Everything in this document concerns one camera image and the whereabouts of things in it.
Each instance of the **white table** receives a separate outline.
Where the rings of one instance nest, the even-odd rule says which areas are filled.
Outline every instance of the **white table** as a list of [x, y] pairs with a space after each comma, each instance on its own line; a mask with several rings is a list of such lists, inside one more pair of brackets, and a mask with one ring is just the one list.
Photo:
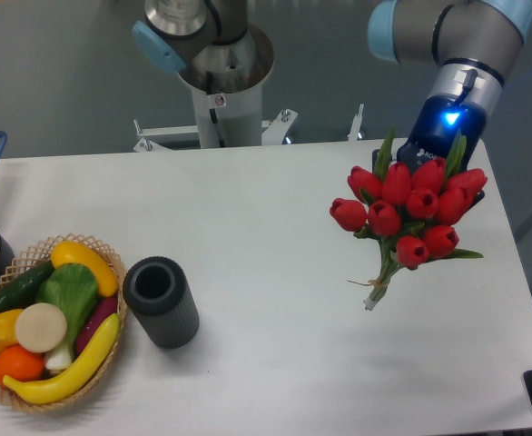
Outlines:
[[329, 215], [378, 141], [3, 160], [0, 231], [19, 252], [93, 234], [127, 268], [184, 269], [197, 336], [157, 349], [130, 316], [110, 377], [0, 434], [432, 435], [532, 427], [532, 300], [483, 145], [486, 198], [457, 226], [482, 260], [400, 272], [373, 312], [379, 251]]

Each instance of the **tulip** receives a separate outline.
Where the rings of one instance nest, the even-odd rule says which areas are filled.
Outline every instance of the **tulip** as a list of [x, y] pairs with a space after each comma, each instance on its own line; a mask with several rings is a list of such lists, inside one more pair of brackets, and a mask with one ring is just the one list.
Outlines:
[[439, 208], [439, 198], [428, 188], [411, 191], [405, 202], [409, 215], [416, 220], [433, 218]]
[[411, 187], [412, 189], [428, 188], [438, 195], [444, 184], [445, 172], [446, 160], [443, 157], [425, 162], [411, 175]]
[[364, 199], [360, 194], [361, 188], [367, 191], [373, 197], [373, 200], [381, 199], [381, 180], [375, 174], [364, 170], [360, 166], [353, 166], [352, 170], [350, 170], [350, 176], [347, 177], [347, 183], [362, 202], [364, 202]]
[[330, 207], [330, 215], [347, 232], [358, 232], [367, 221], [365, 207], [356, 200], [335, 199]]
[[436, 221], [444, 225], [453, 225], [466, 213], [474, 198], [463, 188], [453, 188], [445, 191], [439, 197], [439, 209]]
[[448, 225], [435, 225], [427, 229], [422, 239], [428, 246], [429, 255], [434, 259], [446, 257], [459, 242], [456, 231]]
[[405, 204], [411, 192], [411, 173], [403, 162], [396, 162], [387, 170], [383, 182], [383, 200], [394, 206]]
[[415, 270], [429, 258], [428, 246], [415, 236], [402, 236], [397, 241], [397, 260], [410, 270]]
[[371, 230], [379, 236], [392, 236], [401, 227], [401, 217], [391, 204], [383, 200], [370, 206], [368, 218]]
[[478, 195], [487, 181], [488, 178], [484, 175], [484, 172], [479, 168], [474, 168], [450, 177], [446, 182], [446, 190], [464, 188], [473, 198]]

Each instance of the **plastic banana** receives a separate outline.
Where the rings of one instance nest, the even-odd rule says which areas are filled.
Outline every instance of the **plastic banana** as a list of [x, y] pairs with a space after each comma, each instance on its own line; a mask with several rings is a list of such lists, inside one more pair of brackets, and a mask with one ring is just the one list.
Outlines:
[[119, 315], [113, 313], [96, 329], [84, 351], [60, 374], [41, 381], [18, 381], [6, 375], [4, 385], [32, 404], [63, 400], [79, 391], [93, 377], [113, 348], [119, 328]]

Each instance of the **wicker basket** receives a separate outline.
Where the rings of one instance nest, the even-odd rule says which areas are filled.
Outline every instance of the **wicker basket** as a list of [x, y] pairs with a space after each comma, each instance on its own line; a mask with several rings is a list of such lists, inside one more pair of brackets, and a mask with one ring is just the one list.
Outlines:
[[[109, 245], [98, 241], [93, 236], [82, 236], [74, 234], [68, 234], [66, 236], [57, 236], [55, 238], [48, 238], [45, 241], [39, 242], [36, 246], [28, 247], [28, 250], [26, 250], [25, 252], [21, 252], [20, 257], [13, 259], [12, 265], [8, 266], [5, 269], [5, 274], [0, 278], [0, 289], [5, 286], [6, 283], [10, 282], [13, 278], [15, 278], [18, 274], [28, 270], [32, 266], [36, 265], [39, 261], [48, 259], [53, 248], [59, 242], [64, 240], [77, 241], [95, 250], [103, 259], [105, 259], [111, 265], [119, 283], [119, 289], [121, 289], [124, 276], [126, 275], [126, 270], [124, 269], [123, 262], [121, 261], [121, 258], [118, 256], [118, 254], [116, 254]], [[124, 302], [122, 294], [120, 292], [118, 292], [117, 294], [119, 300], [118, 313], [121, 321], [119, 334], [117, 335], [117, 339], [113, 345], [113, 348], [109, 352], [109, 355], [105, 359], [103, 365], [99, 368], [94, 377], [89, 382], [87, 382], [80, 391], [61, 401], [45, 405], [35, 405], [22, 400], [18, 395], [16, 395], [9, 389], [0, 387], [0, 404], [10, 406], [14, 410], [23, 411], [26, 413], [54, 411], [79, 401], [87, 392], [89, 392], [94, 386], [96, 386], [96, 384], [103, 378], [105, 372], [111, 366], [111, 362], [117, 354], [119, 348], [119, 340], [121, 338], [121, 332], [123, 331], [124, 321], [127, 314], [127, 306]]]

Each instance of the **gray floor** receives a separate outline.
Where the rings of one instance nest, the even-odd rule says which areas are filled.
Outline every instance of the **gray floor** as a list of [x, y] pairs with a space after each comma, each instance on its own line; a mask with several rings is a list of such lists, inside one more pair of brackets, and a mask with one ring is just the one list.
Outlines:
[[[409, 133], [437, 69], [370, 55], [367, 21], [378, 2], [249, 1], [276, 53], [265, 118], [289, 107], [300, 113], [302, 142], [339, 140], [365, 103], [368, 138], [391, 125]], [[186, 89], [137, 52], [131, 27], [142, 16], [143, 0], [0, 1], [5, 157], [129, 152], [133, 118], [142, 128], [194, 124]], [[532, 200], [532, 30], [484, 140], [515, 228]], [[518, 249], [532, 292], [532, 232]]]

